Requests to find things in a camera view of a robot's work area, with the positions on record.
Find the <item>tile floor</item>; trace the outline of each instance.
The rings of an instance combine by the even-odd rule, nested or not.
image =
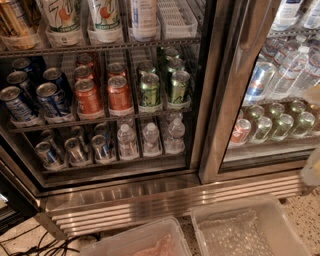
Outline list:
[[[288,215],[291,223],[296,229],[298,235],[301,237],[302,241],[307,245],[310,252],[313,256],[320,256],[320,188],[314,190],[311,194],[307,196],[297,196],[288,198],[283,204],[283,209]],[[189,244],[193,256],[200,256],[199,247],[197,245],[194,230],[189,217],[178,218],[182,230],[185,234],[185,238]],[[63,251],[57,252],[57,254],[52,254],[55,251],[53,250],[44,250],[37,253],[29,254],[15,254],[17,252],[25,252],[32,247],[38,246],[43,247],[50,242],[54,241],[54,238],[46,233],[46,230],[43,227],[37,227],[38,223],[34,219],[25,221],[24,223],[16,226],[6,232],[4,235],[0,236],[0,243],[4,248],[0,247],[0,256],[6,255],[63,255]],[[16,239],[9,240],[23,232],[35,228],[33,231],[22,235]],[[120,232],[119,230],[111,232],[102,232],[100,233],[101,239],[104,239],[110,235],[114,235]],[[71,249],[76,249],[80,251],[86,246],[94,243],[96,239],[93,236],[84,236],[72,241],[68,247]],[[57,244],[54,244],[53,247],[60,247],[64,241],[59,241]],[[69,250],[67,256],[75,256],[79,253],[76,251]]]

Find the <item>bottle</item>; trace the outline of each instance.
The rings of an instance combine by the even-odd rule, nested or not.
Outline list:
[[[170,153],[180,153],[184,149],[184,133],[184,124],[180,118],[175,118],[168,126],[168,136],[166,141],[167,151],[170,151]]]
[[[144,152],[153,153],[159,151],[159,129],[154,123],[148,123],[143,131]]]
[[[307,39],[304,35],[297,35],[295,39],[287,41],[282,47],[279,48],[278,52],[272,59],[272,64],[275,65],[277,68],[281,66],[284,59],[293,54],[293,52],[297,51],[299,47],[305,42]]]
[[[138,154],[137,135],[128,124],[121,125],[117,137],[122,157],[131,157]]]
[[[320,52],[313,54],[305,68],[293,82],[290,95],[301,97],[303,91],[317,85],[320,82]]]
[[[285,58],[278,73],[273,76],[267,87],[267,99],[280,100],[289,95],[293,81],[308,61],[308,52],[309,47],[302,45],[298,52],[294,52]]]

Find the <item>beverage cooler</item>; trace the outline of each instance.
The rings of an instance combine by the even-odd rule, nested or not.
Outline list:
[[[0,2],[1,159],[39,223],[65,239],[305,191],[317,136],[254,143],[247,118],[301,99],[244,100],[253,68],[273,65],[266,38],[317,33],[294,2],[286,26],[272,0]],[[232,145],[237,120],[252,129]]]

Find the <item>refrigerator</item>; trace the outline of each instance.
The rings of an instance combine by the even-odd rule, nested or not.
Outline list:
[[[234,152],[228,149],[228,144],[266,38],[286,33],[314,34],[315,30],[270,34],[279,0],[188,0],[186,4],[196,20],[196,33],[192,36],[179,37],[175,31],[176,35],[165,37],[161,27],[151,41],[132,40],[127,2],[119,1],[122,41],[95,44],[89,35],[90,24],[87,28],[85,22],[83,44],[45,45],[0,53],[3,84],[6,75],[12,72],[12,61],[19,57],[43,56],[47,67],[61,68],[71,84],[75,60],[81,53],[95,52],[103,74],[107,73],[106,65],[112,62],[121,62],[127,67],[134,107],[128,116],[134,120],[139,148],[135,159],[121,158],[117,131],[123,117],[110,115],[107,109],[105,116],[99,119],[80,120],[76,116],[75,120],[63,123],[46,122],[20,128],[12,124],[5,108],[1,109],[0,135],[4,141],[1,156],[5,155],[2,157],[4,165],[11,170],[5,176],[12,175],[21,185],[23,194],[28,195],[37,210],[35,218],[57,239],[128,228],[169,215],[183,216],[194,207],[217,201],[265,193],[285,198],[306,191],[299,170],[316,147],[315,143],[308,147],[302,143],[299,149],[291,152],[288,142],[283,144],[285,150],[281,154],[272,154],[266,149],[267,153],[257,155],[257,158],[252,156],[256,151],[254,147],[239,147]],[[88,13],[81,16],[82,21],[90,20]],[[50,40],[52,34],[46,35]],[[137,64],[147,59],[159,69],[163,65],[159,52],[168,46],[176,47],[185,60],[191,77],[189,103],[180,109],[168,107],[165,76],[158,71],[163,106],[157,111],[145,112],[139,108]],[[184,150],[172,154],[164,149],[168,129],[166,118],[174,113],[182,113],[185,134]],[[157,156],[146,156],[143,151],[142,130],[151,121],[161,131],[162,149]],[[93,160],[86,166],[67,163],[61,170],[44,168],[35,153],[43,130],[53,129],[59,139],[65,141],[70,138],[72,127],[82,126],[89,135],[95,125],[103,122],[111,127],[114,161],[98,163]]]

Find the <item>bottle cap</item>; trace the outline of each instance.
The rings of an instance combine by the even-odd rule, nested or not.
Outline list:
[[[147,129],[149,131],[154,131],[157,128],[157,126],[154,123],[148,123],[147,124]]]
[[[130,126],[127,124],[122,124],[120,130],[123,132],[128,132],[130,130]]]
[[[296,36],[296,39],[297,39],[299,42],[304,42],[304,41],[306,41],[307,37],[304,36],[304,35],[297,35],[297,36]]]
[[[308,53],[309,52],[309,47],[308,46],[304,46],[304,45],[301,45],[298,49],[299,52],[301,53]]]

